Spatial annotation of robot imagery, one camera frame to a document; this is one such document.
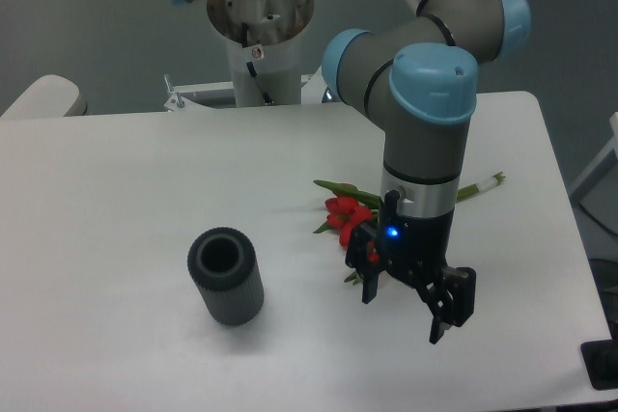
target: dark gray tube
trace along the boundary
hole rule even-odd
[[[500,51],[504,35],[502,0],[428,0],[419,16],[441,22],[453,38],[453,45],[486,63]]]
[[[212,317],[225,325],[251,320],[264,304],[264,287],[251,241],[229,228],[200,235],[189,250],[189,274]]]
[[[350,43],[339,64],[337,88],[341,99],[369,116],[365,111],[366,97],[372,92],[376,79],[388,68],[399,50],[419,42],[445,43],[438,27],[427,18],[417,18],[380,36],[358,36]],[[371,119],[384,129],[379,121]]]

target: green leaf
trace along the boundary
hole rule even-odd
[[[494,174],[493,177],[498,181],[498,185],[500,185],[504,181],[504,179],[506,179],[506,176],[502,171],[500,171],[498,174]]]
[[[322,188],[330,190],[335,195],[343,195],[346,197],[355,198],[369,209],[379,208],[378,195],[358,190],[358,188],[354,185],[343,185],[337,182],[329,182],[328,180],[314,180],[313,182]]]
[[[344,280],[344,284],[346,284],[347,282],[351,282],[352,280],[356,280],[357,277],[358,275],[356,274],[356,271],[354,270],[352,274],[346,277],[346,279]]]
[[[332,227],[330,227],[327,222],[324,222],[321,226],[315,229],[313,233],[322,233],[330,230],[332,230]]]

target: white table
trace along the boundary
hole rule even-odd
[[[428,343],[417,294],[360,301],[327,192],[378,192],[383,135],[340,104],[0,123],[0,410],[439,411],[600,401],[579,354],[604,315],[536,99],[480,96],[449,263],[476,312]],[[218,325],[186,270],[216,226],[252,239],[259,315]]]

